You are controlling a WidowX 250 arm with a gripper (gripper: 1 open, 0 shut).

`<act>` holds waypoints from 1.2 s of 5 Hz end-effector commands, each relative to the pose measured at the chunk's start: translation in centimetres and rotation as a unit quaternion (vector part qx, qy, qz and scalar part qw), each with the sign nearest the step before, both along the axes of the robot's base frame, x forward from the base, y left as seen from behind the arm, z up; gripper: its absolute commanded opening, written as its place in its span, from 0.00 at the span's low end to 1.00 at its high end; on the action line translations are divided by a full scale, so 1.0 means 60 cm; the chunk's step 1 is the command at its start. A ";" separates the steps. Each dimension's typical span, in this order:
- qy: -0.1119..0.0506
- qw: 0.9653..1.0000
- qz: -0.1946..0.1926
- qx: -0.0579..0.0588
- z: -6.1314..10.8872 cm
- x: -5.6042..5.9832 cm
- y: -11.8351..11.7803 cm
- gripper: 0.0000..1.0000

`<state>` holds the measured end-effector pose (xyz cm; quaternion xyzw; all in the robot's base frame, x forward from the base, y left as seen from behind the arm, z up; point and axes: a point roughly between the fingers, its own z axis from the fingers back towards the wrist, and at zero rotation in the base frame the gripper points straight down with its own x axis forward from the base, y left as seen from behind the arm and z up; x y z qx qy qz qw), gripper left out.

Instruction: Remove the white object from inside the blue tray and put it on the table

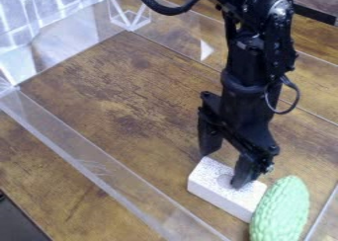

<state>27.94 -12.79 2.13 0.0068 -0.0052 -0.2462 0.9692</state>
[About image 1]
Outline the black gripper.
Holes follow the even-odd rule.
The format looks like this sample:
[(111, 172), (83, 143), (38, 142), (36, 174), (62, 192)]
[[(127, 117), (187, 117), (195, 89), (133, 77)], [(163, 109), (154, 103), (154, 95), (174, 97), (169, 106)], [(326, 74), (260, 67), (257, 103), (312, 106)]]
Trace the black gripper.
[(274, 170), (281, 149), (270, 132), (281, 82), (242, 82), (222, 72), (222, 95), (203, 91), (198, 108), (198, 145), (202, 156), (218, 151), (225, 140), (240, 151), (232, 186), (242, 189)]

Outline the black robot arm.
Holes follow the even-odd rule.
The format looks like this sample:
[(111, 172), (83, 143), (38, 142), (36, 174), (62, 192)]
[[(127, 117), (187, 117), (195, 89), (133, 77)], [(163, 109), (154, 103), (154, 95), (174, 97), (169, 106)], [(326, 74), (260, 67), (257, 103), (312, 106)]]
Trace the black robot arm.
[(297, 52), (290, 36), (293, 0), (210, 0), (222, 12), (229, 56), (221, 74), (222, 93), (201, 93), (198, 141), (202, 155), (228, 141), (240, 151), (232, 186), (242, 188), (274, 169), (281, 148), (270, 133), (286, 74)]

